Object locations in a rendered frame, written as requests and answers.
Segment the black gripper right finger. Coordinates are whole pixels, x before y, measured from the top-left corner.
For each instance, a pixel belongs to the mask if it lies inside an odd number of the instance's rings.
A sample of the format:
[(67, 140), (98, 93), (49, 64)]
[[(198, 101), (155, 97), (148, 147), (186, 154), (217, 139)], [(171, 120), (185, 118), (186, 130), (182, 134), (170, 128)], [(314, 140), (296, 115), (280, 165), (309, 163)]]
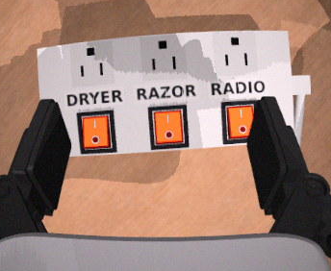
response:
[(309, 173), (274, 96), (257, 100), (246, 147), (260, 209), (275, 220), (269, 232), (311, 239), (331, 258), (329, 183)]

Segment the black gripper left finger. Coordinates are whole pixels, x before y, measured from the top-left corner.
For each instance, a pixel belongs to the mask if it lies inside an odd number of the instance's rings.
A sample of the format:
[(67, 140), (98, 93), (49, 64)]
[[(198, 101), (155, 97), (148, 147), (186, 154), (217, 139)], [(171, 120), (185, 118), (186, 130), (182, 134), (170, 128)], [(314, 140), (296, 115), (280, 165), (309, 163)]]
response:
[(48, 233), (41, 220), (58, 207), (70, 151), (58, 102), (41, 99), (8, 175), (0, 175), (0, 239)]

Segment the white power strip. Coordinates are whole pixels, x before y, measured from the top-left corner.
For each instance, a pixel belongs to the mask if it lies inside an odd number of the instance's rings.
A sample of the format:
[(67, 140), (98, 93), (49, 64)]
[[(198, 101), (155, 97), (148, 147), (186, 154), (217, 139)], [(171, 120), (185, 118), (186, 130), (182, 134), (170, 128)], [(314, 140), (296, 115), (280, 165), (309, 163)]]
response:
[[(119, 37), (38, 49), (39, 100), (54, 99), (70, 157), (246, 145), (274, 96), (301, 149), (310, 75), (293, 76), (288, 31)], [(293, 95), (295, 95), (293, 115)]]

